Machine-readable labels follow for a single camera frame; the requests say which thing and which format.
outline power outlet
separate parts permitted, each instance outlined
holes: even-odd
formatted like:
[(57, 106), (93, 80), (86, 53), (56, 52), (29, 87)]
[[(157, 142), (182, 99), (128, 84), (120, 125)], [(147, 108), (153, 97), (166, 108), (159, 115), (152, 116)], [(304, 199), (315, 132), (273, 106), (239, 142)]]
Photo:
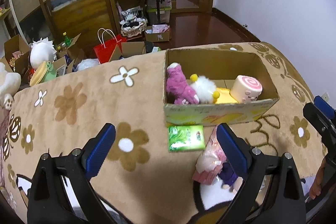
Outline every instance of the power outlet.
[(322, 99), (325, 100), (326, 102), (329, 101), (329, 94), (328, 94), (328, 92), (325, 92), (321, 97), (322, 97)]

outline yellow plush toy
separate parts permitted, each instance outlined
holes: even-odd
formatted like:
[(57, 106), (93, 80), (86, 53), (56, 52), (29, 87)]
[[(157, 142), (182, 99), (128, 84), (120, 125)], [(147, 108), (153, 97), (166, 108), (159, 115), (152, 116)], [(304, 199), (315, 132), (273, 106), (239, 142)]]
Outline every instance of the yellow plush toy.
[(225, 88), (217, 88), (217, 92), (220, 94), (216, 101), (216, 104), (234, 104), (237, 101), (230, 95), (230, 90)]
[(193, 82), (190, 86), (195, 90), (200, 104), (214, 104), (217, 101), (220, 94), (213, 81), (197, 74), (191, 75), (190, 80)]

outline pink swirl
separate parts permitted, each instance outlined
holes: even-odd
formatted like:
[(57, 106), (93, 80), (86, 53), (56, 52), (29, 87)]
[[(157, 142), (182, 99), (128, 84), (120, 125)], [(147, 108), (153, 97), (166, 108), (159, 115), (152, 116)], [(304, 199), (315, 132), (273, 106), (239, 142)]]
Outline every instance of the pink swirl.
[(241, 80), (252, 89), (261, 89), (261, 84), (256, 78), (243, 76)]

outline pink plush toy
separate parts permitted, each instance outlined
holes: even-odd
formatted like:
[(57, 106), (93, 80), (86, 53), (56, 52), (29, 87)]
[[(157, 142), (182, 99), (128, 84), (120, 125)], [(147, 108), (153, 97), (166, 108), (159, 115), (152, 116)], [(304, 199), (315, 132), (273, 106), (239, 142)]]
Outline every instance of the pink plush toy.
[(195, 90), (188, 85), (179, 63), (172, 63), (167, 68), (166, 91), (175, 97), (175, 105), (198, 104)]

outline paper bag handle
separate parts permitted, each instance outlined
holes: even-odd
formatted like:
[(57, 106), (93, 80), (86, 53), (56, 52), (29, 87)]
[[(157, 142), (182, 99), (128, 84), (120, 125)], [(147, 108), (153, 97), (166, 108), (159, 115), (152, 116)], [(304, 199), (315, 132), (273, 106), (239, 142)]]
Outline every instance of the paper bag handle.
[[(100, 30), (103, 30), (103, 32), (102, 32), (102, 34), (101, 34), (101, 39), (100, 39), (100, 37), (99, 37), (99, 31), (100, 31)], [(103, 35), (104, 35), (105, 32), (107, 32), (111, 37), (114, 37), (115, 41), (118, 42), (118, 41), (117, 41), (117, 38), (116, 38), (116, 36), (114, 35), (114, 32), (112, 32), (112, 30), (110, 30), (110, 29), (100, 28), (100, 29), (98, 30), (98, 32), (97, 32), (97, 36), (98, 36), (98, 39), (99, 39), (99, 41), (100, 41), (100, 44), (103, 44), (103, 45), (104, 45), (104, 48), (106, 48), (106, 47), (105, 47), (104, 38), (103, 38)]]

